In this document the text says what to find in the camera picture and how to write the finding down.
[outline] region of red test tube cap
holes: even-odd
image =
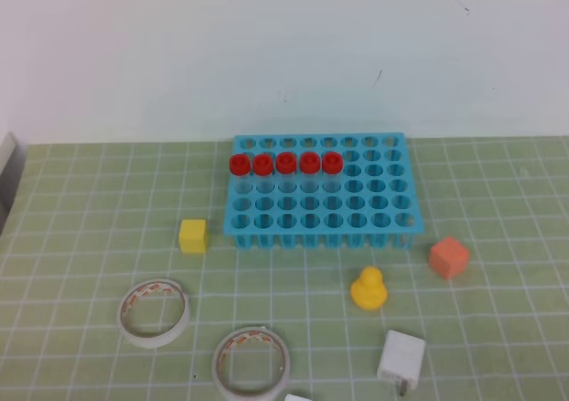
[[[251,172],[251,163],[246,154],[235,154],[229,159],[229,170],[235,176],[245,176]]]
[[[257,155],[252,160],[252,170],[258,176],[269,176],[273,173],[273,157],[269,154]]]
[[[305,152],[301,156],[301,171],[316,174],[320,171],[320,156],[315,152]]]
[[[322,170],[326,174],[338,174],[341,172],[343,160],[338,152],[326,152],[322,158]]]
[[[281,174],[296,172],[296,156],[293,152],[282,152],[276,156],[276,170]]]

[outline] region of yellow rubber duck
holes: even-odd
[[[349,292],[354,303],[365,310],[381,308],[388,299],[388,289],[383,284],[383,274],[373,266],[362,270]]]

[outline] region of tape roll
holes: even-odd
[[[138,334],[131,333],[127,329],[126,325],[128,311],[132,306],[134,306],[138,299],[157,291],[177,293],[180,296],[180,299],[184,304],[184,312],[181,314],[180,320],[175,324],[175,326],[164,333],[149,336],[140,336]],[[133,345],[146,349],[160,348],[161,346],[167,345],[171,341],[177,339],[188,326],[188,296],[183,292],[178,283],[170,279],[158,278],[144,281],[143,283],[135,285],[121,300],[116,313],[116,324],[118,325],[118,329],[121,334]]]
[[[284,360],[283,373],[281,374],[280,379],[270,388],[257,394],[251,392],[239,392],[231,389],[228,383],[223,380],[221,373],[221,367],[228,358],[229,352],[234,347],[245,343],[249,339],[256,339],[258,341],[264,341],[272,344],[281,353]],[[246,327],[234,331],[221,341],[213,354],[213,381],[215,382],[217,389],[228,401],[273,401],[285,390],[290,374],[291,358],[285,343],[280,337],[270,330],[267,330],[265,327]]]

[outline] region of yellow cube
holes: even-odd
[[[205,253],[207,249],[205,220],[181,221],[179,240],[182,253]]]

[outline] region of orange foam block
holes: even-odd
[[[469,265],[470,252],[453,237],[447,237],[430,249],[429,266],[444,279],[456,277]]]

